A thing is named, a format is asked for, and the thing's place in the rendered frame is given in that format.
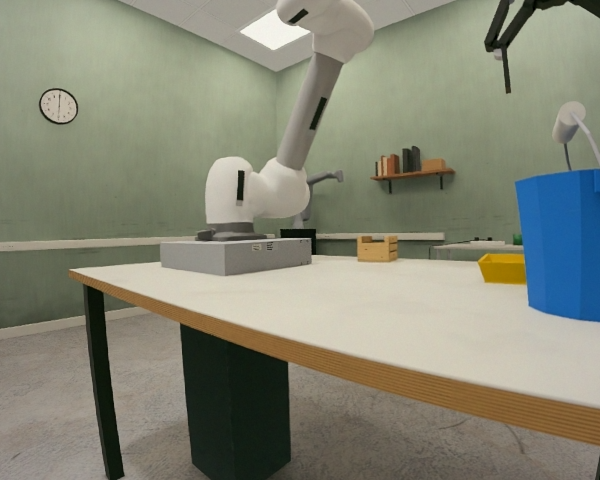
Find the yellow square tray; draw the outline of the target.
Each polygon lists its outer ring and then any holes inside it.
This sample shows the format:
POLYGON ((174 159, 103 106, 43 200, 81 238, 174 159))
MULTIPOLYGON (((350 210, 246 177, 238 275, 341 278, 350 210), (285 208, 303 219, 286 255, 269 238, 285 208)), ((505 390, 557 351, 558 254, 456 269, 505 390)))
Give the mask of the yellow square tray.
POLYGON ((484 283, 527 285, 524 254, 486 254, 477 263, 484 283))

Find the small wooden crate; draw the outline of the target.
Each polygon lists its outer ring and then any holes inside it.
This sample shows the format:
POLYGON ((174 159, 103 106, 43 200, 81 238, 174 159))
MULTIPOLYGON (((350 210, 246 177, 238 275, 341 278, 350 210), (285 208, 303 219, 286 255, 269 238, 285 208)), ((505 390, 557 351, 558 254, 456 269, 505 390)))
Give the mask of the small wooden crate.
POLYGON ((397 260, 397 236, 385 236, 384 239, 385 242, 373 242, 373 236, 357 237, 358 262, 390 263, 397 260))

